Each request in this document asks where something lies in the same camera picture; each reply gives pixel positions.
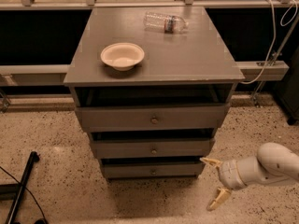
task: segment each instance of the cabinet top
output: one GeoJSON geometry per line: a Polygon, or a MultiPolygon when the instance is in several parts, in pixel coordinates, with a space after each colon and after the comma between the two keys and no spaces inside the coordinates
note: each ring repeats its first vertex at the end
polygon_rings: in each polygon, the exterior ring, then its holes
{"type": "Polygon", "coordinates": [[[203,7],[96,7],[66,74],[66,86],[164,83],[235,83],[244,77],[203,7]],[[182,17],[182,34],[147,30],[147,11],[182,17]],[[135,43],[144,60],[129,71],[103,64],[102,50],[114,43],[135,43]]]}

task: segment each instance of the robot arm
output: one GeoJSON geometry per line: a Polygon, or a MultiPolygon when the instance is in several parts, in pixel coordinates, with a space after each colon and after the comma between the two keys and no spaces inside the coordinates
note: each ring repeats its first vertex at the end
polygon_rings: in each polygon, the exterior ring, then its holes
{"type": "Polygon", "coordinates": [[[276,143],[266,143],[259,147],[257,156],[239,161],[207,158],[202,158],[201,161],[217,168],[219,180],[225,187],[219,189],[219,195],[213,200],[209,210],[224,203],[232,190],[244,189],[251,184],[282,186],[299,182],[299,157],[276,143]]]}

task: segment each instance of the drawer knob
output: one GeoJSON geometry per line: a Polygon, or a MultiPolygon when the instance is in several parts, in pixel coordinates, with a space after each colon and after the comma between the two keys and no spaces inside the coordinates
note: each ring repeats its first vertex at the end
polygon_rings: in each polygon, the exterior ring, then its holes
{"type": "Polygon", "coordinates": [[[159,121],[159,120],[158,120],[155,116],[152,117],[151,120],[150,120],[150,122],[151,122],[152,124],[157,124],[158,121],[159,121]]]}

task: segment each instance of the cable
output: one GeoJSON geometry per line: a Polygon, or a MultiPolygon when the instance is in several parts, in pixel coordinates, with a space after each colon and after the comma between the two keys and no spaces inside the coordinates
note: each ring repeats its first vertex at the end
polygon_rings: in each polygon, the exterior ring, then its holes
{"type": "Polygon", "coordinates": [[[268,64],[268,59],[269,59],[269,56],[270,56],[270,53],[271,53],[271,50],[274,46],[274,43],[275,43],[275,40],[277,39],[277,27],[276,27],[276,21],[275,21],[275,10],[274,10],[274,5],[272,3],[272,0],[266,0],[270,3],[270,6],[271,6],[271,10],[272,10],[272,22],[273,22],[273,40],[272,40],[272,43],[271,43],[271,46],[268,50],[268,53],[267,53],[267,56],[265,58],[265,61],[264,61],[264,64],[263,64],[263,68],[260,72],[260,74],[254,78],[252,81],[243,81],[241,82],[241,84],[244,84],[244,85],[249,85],[249,84],[252,84],[253,82],[257,81],[259,79],[259,77],[262,75],[263,73],[263,70],[265,69],[265,67],[267,66],[268,64]]]}
{"type": "Polygon", "coordinates": [[[297,12],[298,12],[298,5],[297,5],[297,3],[296,3],[296,1],[295,0],[292,0],[293,1],[293,3],[292,3],[292,5],[289,7],[289,9],[283,14],[283,16],[282,16],[282,18],[281,18],[281,20],[280,20],[280,26],[286,26],[286,25],[288,25],[291,21],[293,21],[293,19],[295,18],[295,16],[297,15],[297,12]],[[296,10],[295,10],[295,12],[293,13],[293,16],[292,16],[292,18],[288,21],[288,22],[286,22],[286,23],[282,23],[283,22],[283,20],[284,20],[284,17],[288,14],[288,12],[292,9],[292,7],[293,6],[296,6],[296,10]]]}
{"type": "MultiPolygon", "coordinates": [[[[12,179],[14,179],[18,184],[20,184],[20,185],[23,186],[23,184],[22,184],[21,182],[19,182],[19,181],[17,180],[17,178],[15,178],[13,175],[11,175],[11,174],[10,174],[7,170],[5,170],[3,167],[0,166],[0,169],[1,169],[4,173],[6,173],[7,175],[9,175],[12,179]]],[[[38,206],[38,208],[39,208],[39,210],[40,210],[40,212],[41,212],[43,218],[46,219],[46,218],[45,218],[45,214],[44,214],[43,210],[41,209],[41,207],[40,207],[40,205],[39,205],[39,203],[38,203],[38,201],[37,201],[35,195],[34,195],[28,188],[25,187],[25,189],[26,189],[26,190],[30,193],[30,195],[33,197],[33,199],[35,200],[36,205],[38,206]]]]}

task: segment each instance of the concrete floor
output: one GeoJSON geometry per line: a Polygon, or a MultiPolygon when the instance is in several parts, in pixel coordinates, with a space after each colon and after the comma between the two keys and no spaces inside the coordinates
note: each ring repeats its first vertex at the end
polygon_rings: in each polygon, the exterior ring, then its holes
{"type": "MultiPolygon", "coordinates": [[[[241,159],[259,145],[277,142],[299,154],[299,125],[289,126],[271,95],[256,108],[247,95],[235,95],[233,107],[216,135],[208,157],[241,159]]],[[[249,186],[236,191],[219,209],[206,205],[221,186],[211,167],[195,178],[114,180],[106,182],[80,129],[71,99],[15,101],[0,115],[0,165],[21,179],[32,150],[40,155],[28,188],[49,223],[299,223],[298,185],[249,186]]],[[[0,173],[0,183],[12,183],[0,173]]],[[[0,202],[5,223],[11,202],[0,202]]],[[[17,219],[33,224],[41,215],[25,194],[17,219]]]]}

